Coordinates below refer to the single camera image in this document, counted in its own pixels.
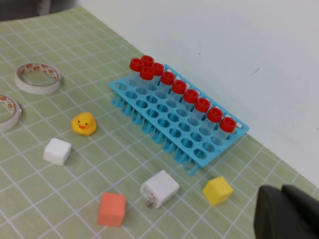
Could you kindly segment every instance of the red cap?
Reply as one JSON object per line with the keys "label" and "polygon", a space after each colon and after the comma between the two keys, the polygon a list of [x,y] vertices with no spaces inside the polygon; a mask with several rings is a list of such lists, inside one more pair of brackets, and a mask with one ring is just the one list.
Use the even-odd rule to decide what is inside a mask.
{"label": "red cap", "polygon": [[214,123],[220,122],[222,117],[223,117],[223,111],[221,111],[219,108],[212,107],[207,112],[207,118]]}
{"label": "red cap", "polygon": [[199,112],[206,113],[210,107],[210,101],[205,98],[199,98],[195,103],[195,109]]}
{"label": "red cap", "polygon": [[153,63],[152,64],[152,67],[155,71],[155,74],[156,76],[161,76],[163,74],[163,71],[164,71],[164,66],[161,64],[161,63]]}
{"label": "red cap", "polygon": [[225,131],[227,133],[231,133],[232,131],[234,131],[234,129],[236,127],[236,122],[231,117],[224,117],[221,120],[221,122],[219,123],[219,127],[223,131]]}
{"label": "red cap", "polygon": [[195,104],[198,99],[198,92],[193,89],[188,89],[187,91],[185,91],[183,98],[186,102]]}
{"label": "red cap", "polygon": [[164,71],[161,75],[160,81],[165,85],[172,85],[175,80],[175,75],[172,72]]}
{"label": "red cap", "polygon": [[176,94],[182,95],[184,94],[186,88],[187,84],[184,81],[176,80],[174,81],[171,90],[174,91]]}
{"label": "red cap", "polygon": [[154,63],[153,57],[147,55],[142,56],[141,60],[144,62],[145,66],[152,66]]}
{"label": "red cap", "polygon": [[133,58],[131,60],[130,69],[132,71],[140,72],[143,66],[144,66],[144,63],[143,63],[143,61],[141,59]]}
{"label": "red cap", "polygon": [[150,81],[154,77],[154,69],[150,66],[143,66],[140,77],[144,80]]}

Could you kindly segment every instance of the table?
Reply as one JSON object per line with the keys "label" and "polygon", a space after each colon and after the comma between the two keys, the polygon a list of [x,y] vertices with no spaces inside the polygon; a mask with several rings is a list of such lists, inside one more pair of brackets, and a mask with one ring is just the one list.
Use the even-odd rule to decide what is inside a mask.
{"label": "table", "polygon": [[[108,82],[126,76],[130,59],[142,54],[82,7],[0,22],[0,33],[0,91],[22,108],[20,123],[0,134],[0,238],[254,238],[261,184],[293,183],[319,198],[311,183],[250,135],[189,176],[112,106]],[[54,65],[63,75],[61,88],[47,96],[19,90],[13,74],[25,62]],[[83,111],[98,123],[90,137],[71,129]],[[52,137],[73,146],[63,167],[43,160]],[[162,169],[180,190],[160,209],[148,208],[140,185]],[[201,190],[220,175],[235,193],[212,207]],[[96,224],[103,192],[126,196],[122,227]]]}

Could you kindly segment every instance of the blue test tube rack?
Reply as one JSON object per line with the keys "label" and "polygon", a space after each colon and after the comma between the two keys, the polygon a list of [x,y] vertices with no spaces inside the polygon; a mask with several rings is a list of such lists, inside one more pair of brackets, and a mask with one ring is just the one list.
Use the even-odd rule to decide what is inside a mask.
{"label": "blue test tube rack", "polygon": [[184,164],[185,170],[194,175],[200,167],[205,167],[218,155],[224,152],[243,136],[249,127],[241,120],[208,97],[203,91],[181,76],[169,65],[164,65],[165,71],[171,71],[177,79],[185,81],[188,88],[199,93],[199,97],[210,100],[212,107],[218,107],[223,111],[223,117],[232,117],[237,126],[229,134],[223,145],[215,145],[212,135],[203,135],[200,126],[192,126],[188,123],[188,117],[182,117],[177,113],[177,108],[171,108],[166,104],[167,99],[160,99],[156,91],[149,91],[141,95],[136,91],[134,82],[125,77],[109,83],[113,90],[112,103],[115,107],[122,108],[124,115],[131,117],[134,124],[140,124],[142,131],[152,135],[155,143],[162,144],[166,153],[174,153],[174,160]]}

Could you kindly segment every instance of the yellow block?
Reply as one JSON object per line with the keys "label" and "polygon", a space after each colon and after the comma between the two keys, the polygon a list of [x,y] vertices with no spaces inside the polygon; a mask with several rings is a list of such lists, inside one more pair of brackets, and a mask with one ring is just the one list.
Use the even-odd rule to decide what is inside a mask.
{"label": "yellow block", "polygon": [[203,189],[203,194],[213,206],[224,202],[233,192],[224,177],[210,180]]}

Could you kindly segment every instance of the rubber duck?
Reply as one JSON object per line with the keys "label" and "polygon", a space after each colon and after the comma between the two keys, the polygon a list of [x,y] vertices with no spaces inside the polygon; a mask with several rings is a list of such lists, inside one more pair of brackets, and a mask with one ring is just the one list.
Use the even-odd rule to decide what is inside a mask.
{"label": "rubber duck", "polygon": [[89,136],[96,130],[96,121],[91,113],[83,112],[73,118],[72,129],[82,136]]}

